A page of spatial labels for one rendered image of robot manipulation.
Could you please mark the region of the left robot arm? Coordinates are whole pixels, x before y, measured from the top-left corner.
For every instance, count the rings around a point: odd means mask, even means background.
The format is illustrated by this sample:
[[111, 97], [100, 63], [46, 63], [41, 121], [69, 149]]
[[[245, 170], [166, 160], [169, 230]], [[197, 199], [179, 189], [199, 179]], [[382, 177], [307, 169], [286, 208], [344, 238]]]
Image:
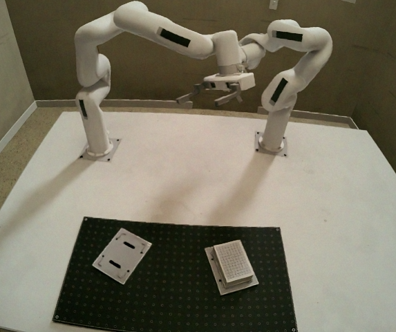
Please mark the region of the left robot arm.
[[[257, 42], [251, 43], [252, 40]], [[269, 111], [259, 145], [267, 151], [278, 152], [284, 147], [283, 137], [297, 93], [302, 91], [325, 66], [332, 53], [332, 39], [323, 28], [300, 28], [297, 22], [286, 19], [273, 21], [267, 33], [252, 33], [242, 38], [238, 45], [246, 55], [247, 69], [255, 69], [265, 49], [276, 52], [288, 47], [307, 52], [297, 65], [279, 73], [264, 90], [261, 103]]]

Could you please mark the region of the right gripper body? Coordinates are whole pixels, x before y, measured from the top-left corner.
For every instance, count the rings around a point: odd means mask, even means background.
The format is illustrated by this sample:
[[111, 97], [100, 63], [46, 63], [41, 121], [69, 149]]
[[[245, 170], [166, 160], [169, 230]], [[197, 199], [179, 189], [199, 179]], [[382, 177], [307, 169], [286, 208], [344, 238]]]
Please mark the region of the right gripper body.
[[228, 82], [238, 82], [241, 86], [241, 90], [247, 90], [255, 86], [254, 74], [253, 73], [239, 73], [220, 75], [215, 74], [209, 77], [205, 77], [204, 82], [212, 82], [213, 88], [216, 90], [231, 90], [229, 89]]

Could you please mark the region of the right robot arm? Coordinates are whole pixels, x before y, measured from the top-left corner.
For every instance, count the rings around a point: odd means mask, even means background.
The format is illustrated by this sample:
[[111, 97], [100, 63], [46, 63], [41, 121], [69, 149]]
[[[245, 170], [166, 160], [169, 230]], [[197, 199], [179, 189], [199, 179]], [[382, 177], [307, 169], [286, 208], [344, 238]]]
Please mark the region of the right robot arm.
[[[187, 57], [202, 60], [216, 54], [220, 75], [239, 73], [242, 66], [237, 34], [233, 30], [201, 35], [149, 12], [139, 1], [89, 22], [75, 33], [77, 80], [83, 86], [75, 98], [86, 133], [89, 156], [100, 158], [113, 150], [100, 102], [109, 94], [111, 65], [97, 45], [127, 31]], [[86, 86], [86, 87], [85, 87]], [[110, 143], [110, 145], [109, 145]]]

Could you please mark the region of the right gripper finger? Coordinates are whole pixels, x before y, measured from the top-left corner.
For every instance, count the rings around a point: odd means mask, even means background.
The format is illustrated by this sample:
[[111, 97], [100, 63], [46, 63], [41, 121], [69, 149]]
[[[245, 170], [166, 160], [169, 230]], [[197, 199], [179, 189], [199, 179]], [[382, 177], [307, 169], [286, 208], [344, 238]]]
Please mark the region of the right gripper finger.
[[229, 89], [235, 90], [235, 92], [230, 95], [218, 98], [217, 100], [214, 100], [215, 107], [219, 107], [220, 105], [229, 102], [230, 99], [235, 98], [236, 96], [241, 94], [241, 86], [238, 82], [228, 82], [228, 84]]
[[211, 82], [202, 82], [202, 84], [195, 84], [194, 85], [195, 91], [192, 92], [192, 93], [189, 93], [187, 95], [184, 95], [182, 97], [176, 98], [176, 103], [183, 104], [185, 102], [188, 102], [189, 98], [194, 96], [194, 95], [199, 94], [201, 89], [211, 89], [211, 88], [213, 88], [213, 86], [211, 84], [212, 84]]

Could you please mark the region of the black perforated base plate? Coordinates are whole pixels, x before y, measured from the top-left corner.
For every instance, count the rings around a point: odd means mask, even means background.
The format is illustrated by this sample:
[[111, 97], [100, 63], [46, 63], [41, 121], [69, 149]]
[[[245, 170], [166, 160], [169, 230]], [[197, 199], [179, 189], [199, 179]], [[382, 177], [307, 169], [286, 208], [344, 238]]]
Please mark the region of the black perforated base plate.
[[[124, 286], [92, 266], [121, 228], [152, 243]], [[259, 284], [220, 296], [205, 248], [235, 240]], [[281, 229], [84, 216], [52, 321], [116, 332], [298, 332]]]

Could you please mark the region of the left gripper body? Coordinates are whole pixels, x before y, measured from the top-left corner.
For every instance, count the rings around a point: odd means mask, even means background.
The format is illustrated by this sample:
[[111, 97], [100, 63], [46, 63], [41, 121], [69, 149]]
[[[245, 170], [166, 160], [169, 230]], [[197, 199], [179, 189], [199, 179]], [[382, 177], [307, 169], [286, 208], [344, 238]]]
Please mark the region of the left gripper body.
[[246, 56], [245, 56], [244, 52], [242, 51], [242, 49], [240, 47], [239, 47], [239, 50], [240, 50], [240, 54], [241, 54], [241, 60], [242, 60], [242, 62], [245, 62], [246, 61]]

